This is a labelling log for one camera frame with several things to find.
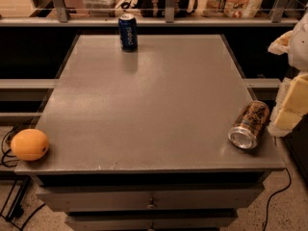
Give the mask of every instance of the orange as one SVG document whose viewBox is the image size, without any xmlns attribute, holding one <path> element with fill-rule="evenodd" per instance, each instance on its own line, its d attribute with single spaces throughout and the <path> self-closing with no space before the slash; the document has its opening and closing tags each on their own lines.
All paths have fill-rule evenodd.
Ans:
<svg viewBox="0 0 308 231">
<path fill-rule="evenodd" d="M 49 149 L 49 141 L 40 130 L 25 129 L 13 137 L 11 149 L 18 159 L 34 161 L 45 155 Z"/>
</svg>

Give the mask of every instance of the drawer handle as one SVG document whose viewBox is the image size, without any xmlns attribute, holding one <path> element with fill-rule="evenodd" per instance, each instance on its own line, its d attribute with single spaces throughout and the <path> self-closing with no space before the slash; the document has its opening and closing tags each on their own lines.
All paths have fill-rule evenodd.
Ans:
<svg viewBox="0 0 308 231">
<path fill-rule="evenodd" d="M 151 223 L 150 228 L 147 229 L 147 231 L 156 231 L 156 229 L 153 228 L 154 223 Z"/>
<path fill-rule="evenodd" d="M 157 205 L 154 203 L 154 199 L 153 198 L 150 198 L 149 199 L 149 204 L 147 205 L 147 209 L 149 210 L 153 210 L 157 207 Z"/>
</svg>

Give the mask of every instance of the tipped over can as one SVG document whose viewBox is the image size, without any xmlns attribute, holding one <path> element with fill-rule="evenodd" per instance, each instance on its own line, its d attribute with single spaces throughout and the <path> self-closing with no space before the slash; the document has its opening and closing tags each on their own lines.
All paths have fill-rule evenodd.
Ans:
<svg viewBox="0 0 308 231">
<path fill-rule="evenodd" d="M 241 149 L 255 148 L 269 118 L 269 106 L 261 101 L 252 101 L 235 120 L 228 134 L 229 140 Z"/>
<path fill-rule="evenodd" d="M 123 51 L 135 51 L 138 48 L 136 18 L 126 13 L 118 19 L 118 30 Z"/>
</svg>

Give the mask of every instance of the floor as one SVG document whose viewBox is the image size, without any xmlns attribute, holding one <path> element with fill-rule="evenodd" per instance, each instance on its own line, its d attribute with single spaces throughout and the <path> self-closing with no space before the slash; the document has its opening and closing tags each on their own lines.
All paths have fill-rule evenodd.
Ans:
<svg viewBox="0 0 308 231">
<path fill-rule="evenodd" d="M 10 127 L 0 127 L 0 140 L 10 131 Z M 272 198 L 269 206 L 269 222 L 267 231 L 299 231 L 308 230 L 308 188 L 303 181 L 288 149 L 281 140 L 276 140 L 277 148 L 281 157 L 286 163 L 287 169 L 291 174 L 292 184 L 285 190 Z M 0 171 L 8 170 L 0 166 Z M 289 176 L 286 170 L 273 172 L 265 181 L 265 190 L 257 199 L 246 209 L 238 210 L 238 218 L 228 227 L 221 228 L 220 231 L 261 231 L 266 219 L 267 203 L 270 196 L 278 190 L 284 189 L 289 183 Z M 0 181 L 0 208 L 10 192 L 13 181 Z M 25 220 L 30 216 L 42 202 L 36 197 L 38 186 L 31 184 L 22 201 L 24 214 L 20 218 L 14 218 L 13 223 L 21 227 Z M 24 231 L 71 231 L 64 224 L 64 213 L 53 213 L 47 206 L 42 207 L 25 226 Z M 0 218 L 1 231 L 17 231 L 3 218 Z"/>
</svg>

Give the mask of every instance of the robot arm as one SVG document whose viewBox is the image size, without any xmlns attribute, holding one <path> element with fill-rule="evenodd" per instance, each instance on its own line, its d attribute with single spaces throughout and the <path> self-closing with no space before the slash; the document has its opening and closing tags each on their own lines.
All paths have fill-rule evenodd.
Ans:
<svg viewBox="0 0 308 231">
<path fill-rule="evenodd" d="M 308 114 L 308 13 L 292 31 L 278 38 L 269 51 L 288 53 L 289 65 L 300 70 L 293 80 L 283 80 L 270 117 L 269 132 L 284 137 Z"/>
</svg>

